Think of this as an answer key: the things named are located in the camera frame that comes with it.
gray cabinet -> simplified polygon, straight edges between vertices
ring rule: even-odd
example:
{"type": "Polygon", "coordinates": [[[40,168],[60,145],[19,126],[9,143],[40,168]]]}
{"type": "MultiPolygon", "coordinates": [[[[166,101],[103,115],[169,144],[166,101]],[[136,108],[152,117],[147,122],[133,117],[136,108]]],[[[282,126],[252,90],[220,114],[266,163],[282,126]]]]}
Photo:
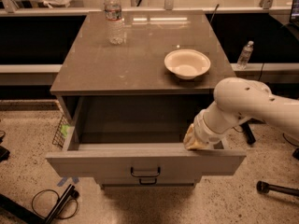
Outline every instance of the gray cabinet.
{"type": "Polygon", "coordinates": [[[121,46],[105,39],[101,12],[83,23],[51,88],[71,127],[63,150],[47,160],[60,176],[91,176],[101,188],[194,186],[202,175],[233,175],[245,151],[230,150],[225,139],[209,150],[188,151],[182,144],[218,81],[235,75],[206,16],[143,11],[126,12],[124,20],[121,46]],[[183,17],[178,21],[185,23],[169,23],[183,17]],[[192,81],[170,74],[164,56],[177,46],[207,54],[209,72],[192,81]]]}

water bottle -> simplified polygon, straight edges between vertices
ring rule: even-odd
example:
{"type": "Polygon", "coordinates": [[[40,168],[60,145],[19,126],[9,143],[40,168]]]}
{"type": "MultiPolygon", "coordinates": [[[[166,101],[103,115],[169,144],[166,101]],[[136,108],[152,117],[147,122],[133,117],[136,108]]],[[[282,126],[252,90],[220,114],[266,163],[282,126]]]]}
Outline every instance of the water bottle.
{"type": "Polygon", "coordinates": [[[121,44],[124,40],[121,0],[105,0],[105,16],[108,40],[112,44],[121,44]]]}
{"type": "Polygon", "coordinates": [[[249,41],[249,43],[244,46],[242,52],[237,60],[236,67],[240,70],[244,70],[246,68],[247,63],[249,62],[249,58],[251,53],[253,52],[253,41],[249,41]]]}

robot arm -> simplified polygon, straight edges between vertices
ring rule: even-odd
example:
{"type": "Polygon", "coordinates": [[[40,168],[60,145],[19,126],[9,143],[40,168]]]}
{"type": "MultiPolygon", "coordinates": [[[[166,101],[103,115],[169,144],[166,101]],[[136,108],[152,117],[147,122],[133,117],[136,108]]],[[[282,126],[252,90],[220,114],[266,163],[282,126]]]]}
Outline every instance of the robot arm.
{"type": "Polygon", "coordinates": [[[214,102],[194,119],[184,138],[187,149],[208,148],[227,131],[257,119],[299,140],[299,101],[273,95],[259,81],[226,78],[214,90],[214,102]]]}

open drawer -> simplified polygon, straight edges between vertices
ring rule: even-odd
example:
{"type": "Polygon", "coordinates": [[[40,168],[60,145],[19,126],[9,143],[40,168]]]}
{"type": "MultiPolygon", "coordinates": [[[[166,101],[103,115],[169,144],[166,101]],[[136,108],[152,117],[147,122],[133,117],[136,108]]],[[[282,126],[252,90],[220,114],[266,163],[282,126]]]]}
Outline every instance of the open drawer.
{"type": "Polygon", "coordinates": [[[202,175],[233,175],[246,152],[228,149],[226,139],[199,151],[188,151],[182,144],[202,108],[199,98],[79,97],[63,150],[47,154],[47,160],[58,175],[93,177],[102,189],[194,186],[202,175]]]}

terrazzo floor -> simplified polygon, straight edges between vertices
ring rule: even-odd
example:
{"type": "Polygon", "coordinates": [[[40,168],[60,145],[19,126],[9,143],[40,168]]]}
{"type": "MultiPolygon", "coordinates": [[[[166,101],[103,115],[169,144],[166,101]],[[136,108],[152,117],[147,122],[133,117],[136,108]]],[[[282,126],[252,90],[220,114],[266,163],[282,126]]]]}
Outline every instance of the terrazzo floor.
{"type": "MultiPolygon", "coordinates": [[[[0,193],[32,211],[31,201],[41,190],[62,194],[55,171],[45,155],[60,148],[52,144],[62,114],[55,101],[0,101],[0,130],[6,132],[1,144],[10,151],[0,162],[0,193]]],[[[259,180],[299,189],[299,160],[296,147],[282,133],[261,123],[250,127],[257,142],[246,143],[243,133],[232,129],[227,135],[231,149],[245,149],[247,157],[233,176],[203,176],[195,188],[137,187],[101,190],[92,178],[80,178],[78,211],[67,220],[52,223],[298,223],[299,198],[270,191],[256,191],[259,180]]],[[[35,202],[36,211],[46,216],[56,197],[45,193],[35,202]]],[[[70,203],[62,215],[75,210],[70,203]]],[[[0,208],[0,223],[23,223],[0,208]]]]}

